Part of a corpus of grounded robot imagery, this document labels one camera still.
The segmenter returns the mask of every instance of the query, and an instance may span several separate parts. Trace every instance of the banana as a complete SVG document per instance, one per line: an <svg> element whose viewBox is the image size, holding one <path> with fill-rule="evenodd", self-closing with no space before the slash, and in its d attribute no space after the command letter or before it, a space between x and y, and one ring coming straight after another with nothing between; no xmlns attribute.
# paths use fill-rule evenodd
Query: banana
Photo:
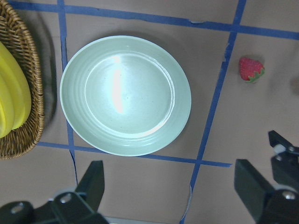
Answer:
<svg viewBox="0 0 299 224"><path fill-rule="evenodd" d="M28 82L15 58L0 42L0 71L11 94L14 107L14 124L19 128L28 118L31 110L31 96Z"/></svg>
<svg viewBox="0 0 299 224"><path fill-rule="evenodd" d="M14 106L8 87L0 73L0 138L7 135L14 125Z"/></svg>

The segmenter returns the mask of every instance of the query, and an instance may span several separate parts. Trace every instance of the screw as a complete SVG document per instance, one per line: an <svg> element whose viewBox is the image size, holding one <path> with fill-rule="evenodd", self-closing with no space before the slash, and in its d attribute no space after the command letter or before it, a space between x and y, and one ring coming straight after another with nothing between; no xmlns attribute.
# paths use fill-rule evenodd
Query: screw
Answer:
<svg viewBox="0 0 299 224"><path fill-rule="evenodd" d="M285 197L287 200L294 200L296 198L295 194L289 190L286 190L282 192L282 195Z"/></svg>
<svg viewBox="0 0 299 224"><path fill-rule="evenodd" d="M278 156L276 156L275 158L276 158L277 160L279 160L279 161L282 161L282 157L281 157L281 156L279 156L279 155L278 155Z"/></svg>
<svg viewBox="0 0 299 224"><path fill-rule="evenodd" d="M18 203L16 206L14 206L10 212L15 214L15 213L18 213L19 211L22 211L24 208L24 204L22 202Z"/></svg>
<svg viewBox="0 0 299 224"><path fill-rule="evenodd" d="M60 199L60 202L64 204L69 202L70 200L71 200L71 194L68 193Z"/></svg>

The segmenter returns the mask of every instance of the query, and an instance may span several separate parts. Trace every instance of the red strawberry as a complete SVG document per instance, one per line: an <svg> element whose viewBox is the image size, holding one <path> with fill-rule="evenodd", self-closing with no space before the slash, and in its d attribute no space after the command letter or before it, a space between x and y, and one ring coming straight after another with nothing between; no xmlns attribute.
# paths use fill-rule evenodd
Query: red strawberry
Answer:
<svg viewBox="0 0 299 224"><path fill-rule="evenodd" d="M240 59L239 66L241 78L248 83L256 81L265 73L265 68L262 63L247 57Z"/></svg>

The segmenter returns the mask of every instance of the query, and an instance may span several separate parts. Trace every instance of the round plate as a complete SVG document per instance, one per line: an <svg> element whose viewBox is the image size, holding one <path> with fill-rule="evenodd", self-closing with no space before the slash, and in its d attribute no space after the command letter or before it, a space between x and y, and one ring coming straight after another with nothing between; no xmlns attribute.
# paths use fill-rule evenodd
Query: round plate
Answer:
<svg viewBox="0 0 299 224"><path fill-rule="evenodd" d="M164 49L132 36L96 40L67 64L60 85L75 132L107 153L138 156L171 143L191 108L187 78Z"/></svg>

